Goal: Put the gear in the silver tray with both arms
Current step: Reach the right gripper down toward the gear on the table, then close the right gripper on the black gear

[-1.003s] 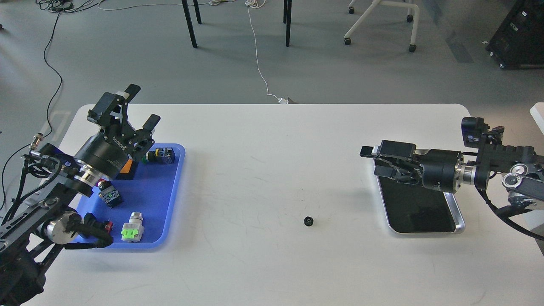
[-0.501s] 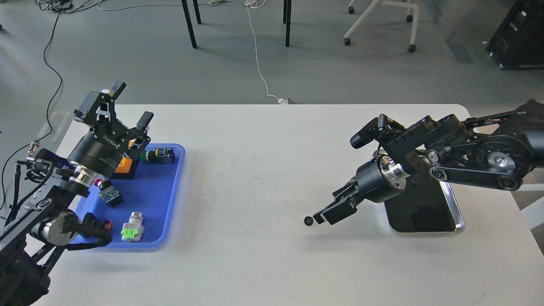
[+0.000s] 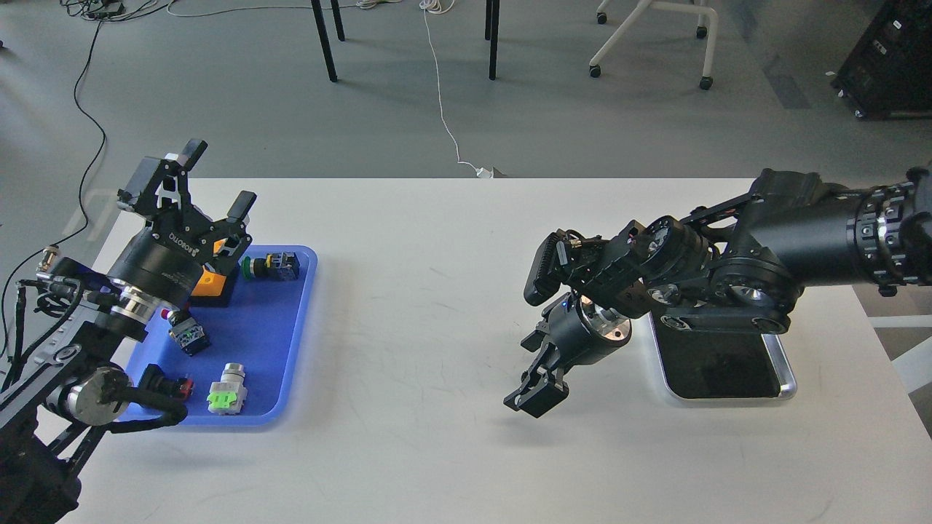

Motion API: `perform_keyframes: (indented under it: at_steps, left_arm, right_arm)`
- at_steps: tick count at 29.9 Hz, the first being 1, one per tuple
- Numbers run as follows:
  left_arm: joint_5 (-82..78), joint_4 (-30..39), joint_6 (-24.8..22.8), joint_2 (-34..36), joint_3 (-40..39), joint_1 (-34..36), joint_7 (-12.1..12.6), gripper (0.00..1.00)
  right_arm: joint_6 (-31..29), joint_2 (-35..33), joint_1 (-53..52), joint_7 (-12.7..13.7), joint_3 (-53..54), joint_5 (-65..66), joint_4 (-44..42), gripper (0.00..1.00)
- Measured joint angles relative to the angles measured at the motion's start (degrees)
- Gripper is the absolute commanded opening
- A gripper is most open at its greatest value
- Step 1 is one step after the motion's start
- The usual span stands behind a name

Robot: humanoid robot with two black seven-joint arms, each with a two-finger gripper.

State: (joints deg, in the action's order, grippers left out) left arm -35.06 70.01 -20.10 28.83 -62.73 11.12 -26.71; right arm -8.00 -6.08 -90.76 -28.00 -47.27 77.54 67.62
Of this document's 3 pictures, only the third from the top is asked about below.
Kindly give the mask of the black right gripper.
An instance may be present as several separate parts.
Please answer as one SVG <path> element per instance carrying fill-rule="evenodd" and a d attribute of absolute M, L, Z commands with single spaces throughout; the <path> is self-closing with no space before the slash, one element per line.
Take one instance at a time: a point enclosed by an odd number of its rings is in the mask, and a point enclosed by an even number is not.
<path fill-rule="evenodd" d="M 563 294 L 542 310 L 542 319 L 521 342 L 535 357 L 503 405 L 542 417 L 569 397 L 565 368 L 596 364 L 626 345 L 631 331 L 631 319 L 615 309 L 596 305 L 585 295 Z"/>

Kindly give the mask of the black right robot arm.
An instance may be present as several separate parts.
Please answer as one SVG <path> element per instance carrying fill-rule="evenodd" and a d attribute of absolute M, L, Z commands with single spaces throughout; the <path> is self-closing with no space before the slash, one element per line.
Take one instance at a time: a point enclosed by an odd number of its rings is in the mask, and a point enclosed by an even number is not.
<path fill-rule="evenodd" d="M 521 342 L 535 357 L 504 405 L 545 415 L 568 397 L 566 373 L 626 345 L 646 314 L 685 336 L 775 336 L 807 287 L 862 282 L 882 296 L 930 284 L 928 168 L 863 189 L 766 169 L 748 193 L 686 218 L 632 221 L 610 239 L 550 232 L 524 287 L 545 306 Z"/>

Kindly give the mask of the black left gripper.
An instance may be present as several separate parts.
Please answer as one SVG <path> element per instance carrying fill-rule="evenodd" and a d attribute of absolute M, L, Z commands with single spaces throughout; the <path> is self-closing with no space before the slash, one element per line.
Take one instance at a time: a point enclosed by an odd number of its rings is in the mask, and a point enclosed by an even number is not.
<path fill-rule="evenodd" d="M 191 139 L 173 158 L 142 159 L 127 188 L 116 193 L 121 211 L 136 213 L 147 228 L 135 235 L 108 271 L 108 279 L 131 286 L 173 306 L 183 306 L 208 263 L 208 271 L 229 276 L 252 244 L 248 213 L 256 193 L 241 191 L 223 221 L 210 219 L 191 202 L 189 172 L 206 152 L 205 140 Z M 199 235 L 209 232 L 202 243 Z M 221 241 L 213 252 L 214 242 Z"/>

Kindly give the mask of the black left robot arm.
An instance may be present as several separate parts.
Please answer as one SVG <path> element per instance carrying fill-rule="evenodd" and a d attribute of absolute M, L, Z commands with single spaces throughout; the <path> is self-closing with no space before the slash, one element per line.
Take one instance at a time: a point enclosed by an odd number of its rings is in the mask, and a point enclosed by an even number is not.
<path fill-rule="evenodd" d="M 29 347 L 17 345 L 3 385 L 4 523 L 54 523 L 76 509 L 79 473 L 107 432 L 186 418 L 182 401 L 133 386 L 112 357 L 125 339 L 146 338 L 154 313 L 183 308 L 204 271 L 236 271 L 252 242 L 253 192 L 240 192 L 217 221 L 191 202 L 189 172 L 206 148 L 192 139 L 176 156 L 142 160 L 117 204 L 144 226 L 110 271 L 63 258 L 44 263 L 31 282 L 66 308 Z"/>

